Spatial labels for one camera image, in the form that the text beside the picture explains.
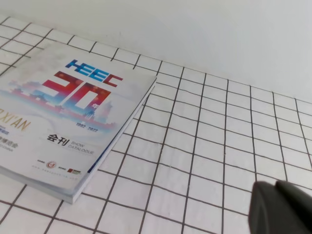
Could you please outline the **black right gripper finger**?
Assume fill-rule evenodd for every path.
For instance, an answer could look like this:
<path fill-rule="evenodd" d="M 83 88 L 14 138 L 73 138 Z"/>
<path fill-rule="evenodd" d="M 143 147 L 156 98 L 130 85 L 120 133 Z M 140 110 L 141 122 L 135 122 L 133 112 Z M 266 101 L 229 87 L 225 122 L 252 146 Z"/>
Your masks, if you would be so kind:
<path fill-rule="evenodd" d="M 253 184 L 248 224 L 252 234 L 310 234 L 312 197 L 289 182 Z"/>

